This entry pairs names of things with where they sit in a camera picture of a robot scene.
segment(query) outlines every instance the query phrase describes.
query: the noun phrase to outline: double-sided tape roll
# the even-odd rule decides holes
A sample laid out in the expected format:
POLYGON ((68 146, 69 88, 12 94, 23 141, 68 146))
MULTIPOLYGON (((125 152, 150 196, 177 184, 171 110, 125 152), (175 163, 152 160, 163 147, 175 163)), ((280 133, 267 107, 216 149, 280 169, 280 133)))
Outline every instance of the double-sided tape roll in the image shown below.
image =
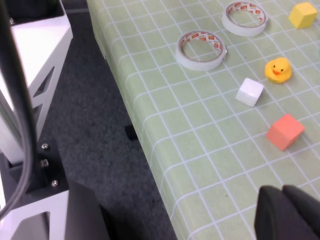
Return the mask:
POLYGON ((235 35, 242 37, 253 37, 261 34, 265 30, 268 21, 269 17, 267 16, 266 12, 263 10, 262 7, 257 6, 254 3, 245 1, 231 3, 229 6, 226 7, 225 11, 222 14, 222 24, 225 27, 225 29, 227 29, 229 32, 235 35), (230 17, 230 14, 233 11, 247 11, 249 13, 257 15, 257 17, 260 20, 260 25, 247 27, 236 24, 230 17))
POLYGON ((195 30, 184 34, 177 41, 175 49, 175 59, 178 63, 188 69, 194 71, 209 71, 221 64, 221 62, 225 58, 226 53, 227 50, 225 44, 217 35, 208 31, 195 30), (184 44, 191 40, 201 40, 209 42, 219 51, 218 56, 210 61, 196 61, 187 57, 182 47, 184 44))

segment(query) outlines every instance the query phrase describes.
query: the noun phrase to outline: table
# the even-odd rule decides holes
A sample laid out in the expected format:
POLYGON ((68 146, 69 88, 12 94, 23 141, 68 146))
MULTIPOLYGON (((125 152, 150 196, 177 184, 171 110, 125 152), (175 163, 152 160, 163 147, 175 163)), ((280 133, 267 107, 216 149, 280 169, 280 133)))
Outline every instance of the table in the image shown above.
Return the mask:
MULTIPOLYGON (((255 239, 262 185, 293 184, 320 198, 320 24, 293 27, 288 15, 300 1, 252 1, 270 16, 255 37, 223 28, 221 15, 231 0, 87 2, 96 41, 179 240, 255 239), (175 60, 176 41, 198 29, 217 34, 228 51, 209 72, 175 60), (280 56, 291 61, 293 76, 277 85, 266 80, 264 67, 280 56), (235 100, 247 77, 265 86, 254 108, 235 100), (282 152, 265 134, 285 113, 305 132, 282 152)), ((319 10, 318 1, 310 2, 319 10)), ((238 19, 252 24, 247 15, 238 19)), ((203 44, 185 51, 212 57, 203 44)))

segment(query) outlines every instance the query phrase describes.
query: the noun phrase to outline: yellow rubber duck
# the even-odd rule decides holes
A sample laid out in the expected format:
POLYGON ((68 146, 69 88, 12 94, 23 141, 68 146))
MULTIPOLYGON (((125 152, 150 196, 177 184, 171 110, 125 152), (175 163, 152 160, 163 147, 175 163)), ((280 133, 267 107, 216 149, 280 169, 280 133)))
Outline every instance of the yellow rubber duck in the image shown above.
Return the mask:
POLYGON ((289 80, 292 75, 290 62, 285 57, 278 57, 269 61, 264 68, 264 74, 269 81, 282 84, 289 80))

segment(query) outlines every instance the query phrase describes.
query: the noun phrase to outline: red cube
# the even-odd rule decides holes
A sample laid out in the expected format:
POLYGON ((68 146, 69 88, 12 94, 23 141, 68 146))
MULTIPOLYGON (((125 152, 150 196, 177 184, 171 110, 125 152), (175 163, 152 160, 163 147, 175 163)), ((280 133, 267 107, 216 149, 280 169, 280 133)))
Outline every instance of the red cube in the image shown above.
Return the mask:
POLYGON ((304 130, 305 127, 287 113, 271 126, 266 138, 284 151, 299 138, 304 130))

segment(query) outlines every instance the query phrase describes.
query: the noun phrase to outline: foam block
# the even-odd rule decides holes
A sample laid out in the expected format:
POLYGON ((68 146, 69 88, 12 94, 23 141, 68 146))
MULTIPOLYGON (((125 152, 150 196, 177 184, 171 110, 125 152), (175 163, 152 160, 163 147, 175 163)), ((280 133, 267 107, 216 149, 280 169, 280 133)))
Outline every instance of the foam block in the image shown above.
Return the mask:
POLYGON ((243 81, 235 99, 250 107, 254 107, 263 90, 264 86, 261 83, 247 77, 243 81))
POLYGON ((307 28, 314 22, 318 11, 310 2, 295 5, 289 15, 290 22, 297 28, 307 28))
POLYGON ((284 151, 299 138, 304 130, 305 127, 287 113, 271 126, 266 138, 284 151))

